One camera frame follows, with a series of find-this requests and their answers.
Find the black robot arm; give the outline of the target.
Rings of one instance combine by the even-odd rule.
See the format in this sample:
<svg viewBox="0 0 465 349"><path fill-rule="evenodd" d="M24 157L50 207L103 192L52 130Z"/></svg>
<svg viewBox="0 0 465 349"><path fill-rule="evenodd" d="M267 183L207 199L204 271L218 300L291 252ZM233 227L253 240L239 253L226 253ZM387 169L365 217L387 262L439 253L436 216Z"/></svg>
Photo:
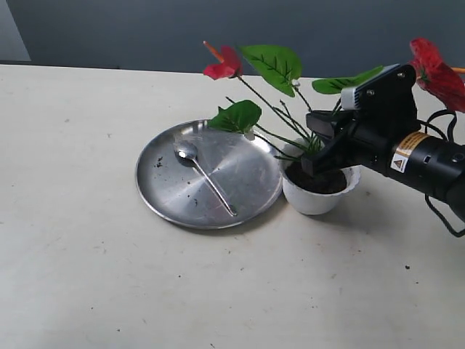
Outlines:
<svg viewBox="0 0 465 349"><path fill-rule="evenodd" d="M411 65L390 65L341 91L342 110L313 110L307 127L322 141L302 169L317 175L364 166L441 202L464 216L464 147L421 132Z"/></svg>

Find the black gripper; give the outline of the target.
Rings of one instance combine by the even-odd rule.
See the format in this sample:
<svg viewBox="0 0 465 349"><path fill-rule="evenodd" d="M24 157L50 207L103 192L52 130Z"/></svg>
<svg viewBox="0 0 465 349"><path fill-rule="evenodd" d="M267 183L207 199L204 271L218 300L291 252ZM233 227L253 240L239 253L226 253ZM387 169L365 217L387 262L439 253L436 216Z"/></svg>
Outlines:
<svg viewBox="0 0 465 349"><path fill-rule="evenodd" d="M341 99L343 88L354 87L383 68L376 67L353 77L333 78L332 88ZM384 175L395 143L420 128L412 90L374 109L313 110L306 114L306 125L318 137L331 140L319 151L306 151L302 155L302 170L311 177L356 165Z"/></svg>

